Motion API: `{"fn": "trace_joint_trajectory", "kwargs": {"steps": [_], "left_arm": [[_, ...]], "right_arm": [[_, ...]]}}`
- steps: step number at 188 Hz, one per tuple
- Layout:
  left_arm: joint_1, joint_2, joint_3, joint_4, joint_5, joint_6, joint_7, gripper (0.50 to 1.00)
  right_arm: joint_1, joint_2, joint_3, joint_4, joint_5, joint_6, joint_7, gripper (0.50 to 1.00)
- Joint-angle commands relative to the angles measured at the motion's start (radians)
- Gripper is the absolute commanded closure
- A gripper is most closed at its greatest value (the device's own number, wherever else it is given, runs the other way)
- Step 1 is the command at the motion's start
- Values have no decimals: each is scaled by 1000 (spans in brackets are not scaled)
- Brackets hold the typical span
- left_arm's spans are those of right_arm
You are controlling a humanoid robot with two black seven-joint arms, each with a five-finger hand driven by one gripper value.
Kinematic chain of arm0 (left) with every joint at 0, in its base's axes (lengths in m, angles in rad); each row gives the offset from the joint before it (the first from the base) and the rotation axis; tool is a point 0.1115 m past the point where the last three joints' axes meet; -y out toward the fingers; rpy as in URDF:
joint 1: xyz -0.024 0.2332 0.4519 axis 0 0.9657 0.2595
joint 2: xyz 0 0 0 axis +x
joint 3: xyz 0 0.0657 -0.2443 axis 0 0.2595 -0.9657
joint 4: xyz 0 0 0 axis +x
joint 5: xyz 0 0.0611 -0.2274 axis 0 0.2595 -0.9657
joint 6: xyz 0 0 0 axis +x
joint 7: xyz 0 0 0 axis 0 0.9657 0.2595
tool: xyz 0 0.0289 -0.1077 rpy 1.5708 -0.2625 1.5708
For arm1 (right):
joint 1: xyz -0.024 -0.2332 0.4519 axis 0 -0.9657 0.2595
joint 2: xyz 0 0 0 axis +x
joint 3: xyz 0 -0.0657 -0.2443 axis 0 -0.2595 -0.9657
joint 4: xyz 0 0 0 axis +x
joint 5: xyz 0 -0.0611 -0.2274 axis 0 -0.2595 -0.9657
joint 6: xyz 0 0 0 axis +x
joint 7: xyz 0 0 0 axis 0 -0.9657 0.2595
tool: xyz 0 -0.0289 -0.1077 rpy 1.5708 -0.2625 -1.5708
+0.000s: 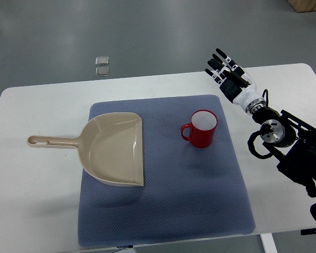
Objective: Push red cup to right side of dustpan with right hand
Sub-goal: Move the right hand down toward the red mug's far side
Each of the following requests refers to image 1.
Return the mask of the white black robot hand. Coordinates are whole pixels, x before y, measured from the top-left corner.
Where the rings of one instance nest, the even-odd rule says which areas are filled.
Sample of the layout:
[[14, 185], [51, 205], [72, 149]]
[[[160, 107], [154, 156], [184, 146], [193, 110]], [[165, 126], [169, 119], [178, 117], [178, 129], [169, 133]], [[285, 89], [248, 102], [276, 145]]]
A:
[[252, 115], [267, 105], [249, 74], [221, 49], [216, 49], [207, 64], [211, 69], [205, 72], [218, 84], [224, 96], [245, 113]]

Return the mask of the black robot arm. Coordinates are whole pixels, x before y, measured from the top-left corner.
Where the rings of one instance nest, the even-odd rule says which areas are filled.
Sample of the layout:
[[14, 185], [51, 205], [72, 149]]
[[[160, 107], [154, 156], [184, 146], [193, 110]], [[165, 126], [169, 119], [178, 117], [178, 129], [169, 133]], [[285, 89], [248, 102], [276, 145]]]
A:
[[268, 90], [262, 98], [265, 103], [252, 109], [252, 119], [261, 127], [247, 142], [250, 153], [259, 159], [278, 159], [277, 169], [315, 198], [316, 128], [285, 110], [270, 108]]

